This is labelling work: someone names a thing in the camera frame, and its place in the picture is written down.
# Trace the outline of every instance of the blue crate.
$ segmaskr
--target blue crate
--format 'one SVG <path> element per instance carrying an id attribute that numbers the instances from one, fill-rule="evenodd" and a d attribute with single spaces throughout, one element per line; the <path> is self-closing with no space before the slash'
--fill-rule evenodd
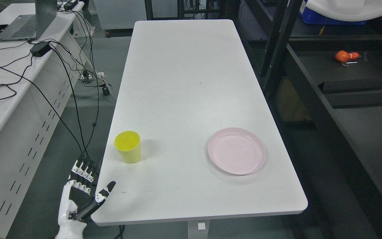
<path id="1" fill-rule="evenodd" d="M 303 4 L 306 5 L 307 0 L 304 0 L 302 3 L 302 8 Z M 304 7 L 303 13 L 302 9 L 299 11 L 299 15 L 303 18 L 303 21 L 307 24 L 311 25 L 324 25 L 325 21 L 327 20 L 327 17 L 311 10 L 308 9 L 306 6 Z M 361 22 L 345 22 L 345 21 L 340 21 L 340 20 L 335 20 L 332 18 L 328 18 L 328 21 L 326 23 L 327 25 L 365 25 L 366 21 L 361 21 Z"/>

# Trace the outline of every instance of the white table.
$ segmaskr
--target white table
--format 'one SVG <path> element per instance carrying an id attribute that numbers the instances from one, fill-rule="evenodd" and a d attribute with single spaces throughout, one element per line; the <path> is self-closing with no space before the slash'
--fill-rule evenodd
<path id="1" fill-rule="evenodd" d="M 249 130 L 264 143 L 258 171 L 233 176 L 211 162 L 209 138 L 226 127 Z M 143 156 L 135 164 L 124 163 L 113 145 L 126 130 L 141 135 Z M 188 221 L 189 238 L 206 238 L 210 219 L 306 209 L 232 21 L 135 24 L 97 189 L 111 180 L 115 188 L 92 215 L 98 225 Z"/>
<path id="2" fill-rule="evenodd" d="M 80 2 L 74 10 L 80 11 Z M 9 5 L 0 13 L 0 24 L 11 23 L 18 15 L 34 14 L 34 3 Z M 70 35 L 70 26 L 76 19 L 74 14 L 58 13 L 40 40 L 53 38 L 70 49 L 73 56 L 79 57 L 79 46 Z M 22 42 L 0 42 L 0 48 L 20 45 Z M 0 65 L 26 56 L 32 46 L 0 50 Z M 70 56 L 57 47 L 62 57 L 75 67 Z M 92 70 L 89 60 L 82 53 L 87 69 Z M 6 69 L 22 74 L 30 63 L 30 57 L 19 60 Z M 68 68 L 74 85 L 79 73 Z M 61 115 L 70 97 L 71 88 L 60 59 L 52 51 L 41 58 L 34 58 L 33 65 L 25 77 L 41 88 L 57 113 Z M 0 69 L 0 83 L 15 82 L 19 77 Z M 26 80 L 13 85 L 17 95 L 0 101 L 0 237 L 5 238 L 18 209 L 27 192 L 34 173 L 41 161 L 52 133 L 59 121 L 54 111 L 42 95 Z M 0 89 L 0 97 L 7 96 L 7 89 Z"/>

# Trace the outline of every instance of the robotic hand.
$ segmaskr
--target robotic hand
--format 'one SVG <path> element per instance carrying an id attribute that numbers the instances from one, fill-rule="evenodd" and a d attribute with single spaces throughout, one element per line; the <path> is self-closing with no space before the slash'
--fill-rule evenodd
<path id="1" fill-rule="evenodd" d="M 60 201 L 59 233 L 55 239 L 83 239 L 92 213 L 106 200 L 116 182 L 110 182 L 104 189 L 91 196 L 91 185 L 96 171 L 94 162 L 81 155 L 74 163 Z"/>

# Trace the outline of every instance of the plastic cup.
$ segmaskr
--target plastic cup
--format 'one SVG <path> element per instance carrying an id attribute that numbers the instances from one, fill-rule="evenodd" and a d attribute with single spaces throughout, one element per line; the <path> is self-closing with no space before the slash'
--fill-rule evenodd
<path id="1" fill-rule="evenodd" d="M 125 131 L 120 133 L 114 139 L 114 146 L 125 163 L 136 163 L 141 158 L 141 141 L 136 132 Z"/>

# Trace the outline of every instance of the orange object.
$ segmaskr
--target orange object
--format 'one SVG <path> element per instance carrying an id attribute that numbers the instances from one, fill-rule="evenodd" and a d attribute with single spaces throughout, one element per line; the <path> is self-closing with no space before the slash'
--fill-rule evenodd
<path id="1" fill-rule="evenodd" d="M 337 60 L 340 63 L 345 63 L 352 59 L 357 59 L 359 57 L 359 54 L 356 52 L 348 53 L 344 50 L 340 50 L 335 54 L 335 60 Z"/>

